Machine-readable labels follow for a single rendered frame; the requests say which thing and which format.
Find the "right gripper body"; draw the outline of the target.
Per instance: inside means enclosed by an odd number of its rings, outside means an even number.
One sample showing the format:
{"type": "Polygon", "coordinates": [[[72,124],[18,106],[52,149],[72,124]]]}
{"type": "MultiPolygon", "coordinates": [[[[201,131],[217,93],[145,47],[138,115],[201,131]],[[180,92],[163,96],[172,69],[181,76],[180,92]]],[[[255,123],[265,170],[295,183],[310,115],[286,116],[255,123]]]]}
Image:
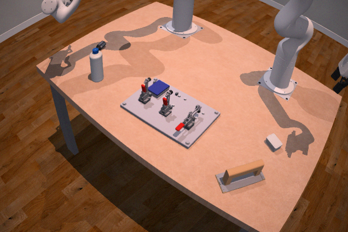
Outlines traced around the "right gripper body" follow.
{"type": "Polygon", "coordinates": [[[72,2],[70,0],[65,0],[65,6],[70,5],[72,2]]]}

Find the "black screwdriver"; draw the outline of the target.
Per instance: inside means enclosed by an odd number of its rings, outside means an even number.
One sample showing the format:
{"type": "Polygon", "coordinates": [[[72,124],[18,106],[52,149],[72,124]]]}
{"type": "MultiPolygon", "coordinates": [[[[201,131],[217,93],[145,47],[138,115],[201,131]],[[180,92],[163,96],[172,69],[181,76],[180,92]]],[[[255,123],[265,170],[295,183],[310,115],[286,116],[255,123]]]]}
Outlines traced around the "black screwdriver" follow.
{"type": "Polygon", "coordinates": [[[104,46],[106,45],[105,41],[101,41],[96,48],[98,48],[98,50],[101,50],[104,46]]]}

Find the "grey toggle clamp with red handle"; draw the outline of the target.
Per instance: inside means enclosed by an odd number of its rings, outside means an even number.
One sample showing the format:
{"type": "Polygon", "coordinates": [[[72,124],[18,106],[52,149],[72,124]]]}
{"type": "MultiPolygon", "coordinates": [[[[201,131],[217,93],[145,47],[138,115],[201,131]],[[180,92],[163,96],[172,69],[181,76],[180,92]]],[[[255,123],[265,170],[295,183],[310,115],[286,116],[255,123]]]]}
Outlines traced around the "grey toggle clamp with red handle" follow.
{"type": "Polygon", "coordinates": [[[172,110],[170,110],[171,105],[169,104],[170,103],[170,95],[171,94],[173,94],[172,90],[167,91],[167,93],[165,95],[166,98],[163,97],[163,106],[161,107],[161,110],[159,111],[159,113],[162,114],[165,117],[167,117],[172,112],[172,110]],[[168,104],[167,104],[167,101],[168,101],[168,104]]]}
{"type": "Polygon", "coordinates": [[[148,82],[149,81],[151,81],[150,77],[145,79],[145,81],[144,81],[145,85],[143,85],[143,84],[141,85],[142,91],[141,91],[141,94],[140,94],[140,97],[138,98],[138,100],[140,102],[142,102],[143,104],[146,104],[147,102],[150,101],[149,91],[148,91],[148,82]]]}

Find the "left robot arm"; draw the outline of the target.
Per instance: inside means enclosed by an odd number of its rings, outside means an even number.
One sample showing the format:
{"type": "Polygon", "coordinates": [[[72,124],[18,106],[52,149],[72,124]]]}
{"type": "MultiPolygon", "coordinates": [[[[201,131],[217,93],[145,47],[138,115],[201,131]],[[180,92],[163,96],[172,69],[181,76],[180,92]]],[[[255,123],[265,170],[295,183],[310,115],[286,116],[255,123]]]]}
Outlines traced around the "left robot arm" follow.
{"type": "Polygon", "coordinates": [[[276,15],[274,28],[285,37],[277,46],[271,71],[264,74],[265,85],[273,92],[288,95],[294,89],[291,76],[299,51],[310,41],[314,32],[311,20],[301,16],[313,0],[290,0],[276,15]]]}

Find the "grey bottle with blue cap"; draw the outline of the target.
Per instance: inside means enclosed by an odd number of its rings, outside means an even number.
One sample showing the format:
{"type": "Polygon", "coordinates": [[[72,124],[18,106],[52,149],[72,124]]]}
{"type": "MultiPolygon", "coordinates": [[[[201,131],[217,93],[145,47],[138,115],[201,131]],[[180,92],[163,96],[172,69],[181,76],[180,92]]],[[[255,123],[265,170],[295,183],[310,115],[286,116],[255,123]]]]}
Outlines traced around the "grey bottle with blue cap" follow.
{"type": "Polygon", "coordinates": [[[93,48],[89,55],[90,58],[90,69],[91,69],[91,79],[93,82],[100,82],[103,80],[103,60],[102,52],[98,48],[93,48]]]}

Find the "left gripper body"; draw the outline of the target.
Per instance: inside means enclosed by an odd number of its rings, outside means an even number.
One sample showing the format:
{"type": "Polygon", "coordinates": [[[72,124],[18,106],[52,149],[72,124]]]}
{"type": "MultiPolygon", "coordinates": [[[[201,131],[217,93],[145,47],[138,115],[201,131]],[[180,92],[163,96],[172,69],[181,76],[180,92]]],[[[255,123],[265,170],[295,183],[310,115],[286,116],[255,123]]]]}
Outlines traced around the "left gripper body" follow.
{"type": "Polygon", "coordinates": [[[339,66],[340,75],[348,78],[348,53],[339,62],[338,66],[339,66]]]}

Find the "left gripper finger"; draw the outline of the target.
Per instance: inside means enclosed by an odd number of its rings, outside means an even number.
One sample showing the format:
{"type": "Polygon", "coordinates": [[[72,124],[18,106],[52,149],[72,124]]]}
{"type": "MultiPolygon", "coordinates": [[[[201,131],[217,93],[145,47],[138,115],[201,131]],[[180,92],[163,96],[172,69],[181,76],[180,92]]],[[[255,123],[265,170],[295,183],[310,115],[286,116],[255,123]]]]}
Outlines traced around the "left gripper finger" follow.
{"type": "Polygon", "coordinates": [[[336,81],[340,77],[339,67],[336,68],[336,70],[333,72],[331,77],[336,81]]]}
{"type": "Polygon", "coordinates": [[[340,80],[340,82],[338,82],[338,83],[334,86],[333,90],[338,94],[338,93],[340,93],[340,92],[342,91],[343,88],[345,88],[345,87],[347,87],[347,86],[348,86],[348,78],[346,79],[345,77],[342,77],[341,80],[340,80]],[[344,80],[345,82],[343,82],[343,80],[344,80]]]}

